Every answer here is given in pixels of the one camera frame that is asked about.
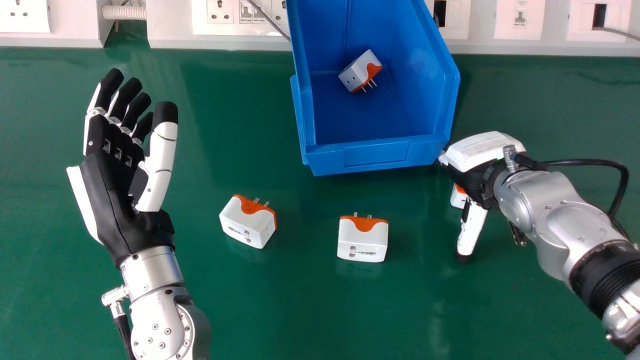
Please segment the robotic hand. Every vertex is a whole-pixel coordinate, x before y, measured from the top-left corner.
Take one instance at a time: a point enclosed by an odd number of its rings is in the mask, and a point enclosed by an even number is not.
[[[104,245],[124,285],[102,296],[129,359],[209,358],[211,326],[193,305],[176,260],[173,224],[160,209],[173,170],[178,109],[151,104],[136,78],[111,69],[84,118],[84,161],[67,174],[91,236]],[[145,137],[151,132],[146,150]],[[122,307],[131,300],[133,329]]]
[[[518,140],[496,131],[452,144],[438,158],[456,185],[451,202],[465,210],[458,259],[466,262],[491,209],[508,220],[516,243],[536,246],[538,263],[563,281],[601,320],[605,337],[627,359],[640,359],[640,252],[613,218],[628,181],[613,161],[537,162]],[[560,165],[605,165],[621,171],[621,186],[609,214],[587,203]]]

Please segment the green surface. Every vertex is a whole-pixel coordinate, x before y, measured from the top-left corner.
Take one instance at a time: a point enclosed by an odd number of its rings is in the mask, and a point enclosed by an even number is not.
[[[498,129],[540,160],[625,162],[619,219],[639,209],[640,60],[456,56],[455,139]],[[513,245],[491,214],[473,263],[453,253],[460,212],[436,167],[314,177],[300,159],[287,53],[150,50],[112,35],[105,50],[0,49],[1,359],[124,359],[100,295],[121,283],[87,234],[65,167],[81,161],[86,105],[111,67],[180,109],[164,208],[214,359],[621,359],[600,322]],[[568,172],[608,206],[614,171]],[[260,251],[227,238],[234,193],[270,200],[278,231]],[[388,219],[381,264],[335,257],[338,218]]]

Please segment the black and white robotic hand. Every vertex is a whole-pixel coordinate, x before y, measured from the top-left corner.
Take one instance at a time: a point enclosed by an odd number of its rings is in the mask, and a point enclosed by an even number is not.
[[[456,142],[438,160],[458,185],[451,204],[464,207],[458,260],[468,261],[486,212],[497,210],[516,243],[532,242],[542,270],[601,319],[607,340],[628,360],[640,359],[640,251],[614,217],[627,187],[626,167],[594,159],[534,161],[522,143],[497,131]],[[580,197],[565,175],[549,170],[583,165],[620,171],[608,213]]]
[[[120,87],[123,81],[111,69],[98,84],[84,118],[84,160],[67,168],[87,230],[122,272],[124,285],[103,294],[102,303],[130,359],[208,359],[211,326],[184,287],[173,224],[160,208],[173,171],[178,109],[160,102],[142,116],[151,98],[138,79]]]

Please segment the robotic forearm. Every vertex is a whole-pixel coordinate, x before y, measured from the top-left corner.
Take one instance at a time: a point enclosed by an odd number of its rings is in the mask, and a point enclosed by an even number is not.
[[[521,167],[518,157],[528,159],[522,144],[498,132],[464,139],[440,156],[467,196],[458,258],[471,255],[484,223],[468,214],[500,211],[516,242],[533,242],[540,267],[602,320],[607,340],[633,356],[640,345],[640,252],[566,176]]]
[[[111,69],[98,84],[84,120],[84,160],[67,169],[87,230],[124,280],[102,303],[130,359],[208,359],[211,326],[185,288],[173,224],[160,208],[173,172],[178,110],[160,102],[141,117],[151,98],[138,79],[120,87],[123,80]],[[132,331],[122,306],[127,297]]]

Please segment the blue bin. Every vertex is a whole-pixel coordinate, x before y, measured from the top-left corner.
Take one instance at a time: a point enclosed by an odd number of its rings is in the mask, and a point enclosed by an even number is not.
[[[315,176],[428,165],[449,141],[460,73],[424,0],[287,0],[302,161]],[[378,87],[340,71],[372,49]]]

